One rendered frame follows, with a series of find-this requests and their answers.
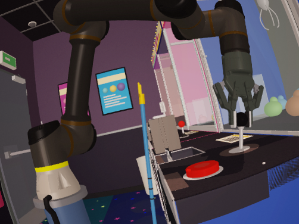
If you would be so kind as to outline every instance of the yellow circle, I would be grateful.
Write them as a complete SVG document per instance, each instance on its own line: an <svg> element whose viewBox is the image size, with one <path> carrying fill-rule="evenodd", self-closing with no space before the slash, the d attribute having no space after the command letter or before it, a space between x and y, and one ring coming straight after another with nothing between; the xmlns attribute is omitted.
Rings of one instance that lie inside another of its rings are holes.
<svg viewBox="0 0 299 224"><path fill-rule="evenodd" d="M110 86L110 91L115 92L116 91L116 86Z"/></svg>

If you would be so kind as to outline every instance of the purple wall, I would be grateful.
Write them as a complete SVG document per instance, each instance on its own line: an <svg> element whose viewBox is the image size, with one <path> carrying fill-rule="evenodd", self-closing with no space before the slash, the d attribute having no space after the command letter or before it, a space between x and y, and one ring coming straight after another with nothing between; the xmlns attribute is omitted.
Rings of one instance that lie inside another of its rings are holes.
<svg viewBox="0 0 299 224"><path fill-rule="evenodd" d="M33 63L33 42L0 17L0 51L17 59L17 69L0 65L0 69L20 75L26 80L27 99L32 127L41 124L38 99L36 97L35 70Z"/></svg>
<svg viewBox="0 0 299 224"><path fill-rule="evenodd" d="M151 65L156 25L156 21L110 22L108 35L96 48L92 70L89 108L97 134L141 125L138 82L145 94L147 120L161 114L160 96ZM71 56L69 37L61 32L33 43L36 92L43 123L60 121L62 115L57 85L67 82ZM126 68L134 109L103 116L95 74L119 67Z"/></svg>

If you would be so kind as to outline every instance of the gray door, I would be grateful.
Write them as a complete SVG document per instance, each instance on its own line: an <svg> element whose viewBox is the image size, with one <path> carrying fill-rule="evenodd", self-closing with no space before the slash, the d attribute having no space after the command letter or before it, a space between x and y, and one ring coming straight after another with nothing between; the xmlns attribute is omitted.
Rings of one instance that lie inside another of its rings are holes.
<svg viewBox="0 0 299 224"><path fill-rule="evenodd" d="M31 128L26 84L0 71L0 181L14 224L34 209L36 173L31 153L6 159L11 153L30 149L27 132Z"/></svg>

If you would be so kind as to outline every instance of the blue poster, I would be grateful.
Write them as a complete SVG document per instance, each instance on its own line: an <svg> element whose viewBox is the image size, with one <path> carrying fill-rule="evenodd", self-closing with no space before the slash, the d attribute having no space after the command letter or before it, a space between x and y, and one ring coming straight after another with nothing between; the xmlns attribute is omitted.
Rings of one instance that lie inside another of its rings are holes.
<svg viewBox="0 0 299 224"><path fill-rule="evenodd" d="M96 81L103 115L133 109L124 67L98 73Z"/></svg>

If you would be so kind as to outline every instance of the exit sign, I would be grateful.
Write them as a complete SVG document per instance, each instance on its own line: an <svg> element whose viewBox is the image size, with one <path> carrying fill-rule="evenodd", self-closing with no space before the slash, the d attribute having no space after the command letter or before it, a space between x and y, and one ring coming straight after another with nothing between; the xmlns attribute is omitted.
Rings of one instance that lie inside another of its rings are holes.
<svg viewBox="0 0 299 224"><path fill-rule="evenodd" d="M17 69L16 58L5 53L4 51L0 51L0 64L12 70Z"/></svg>

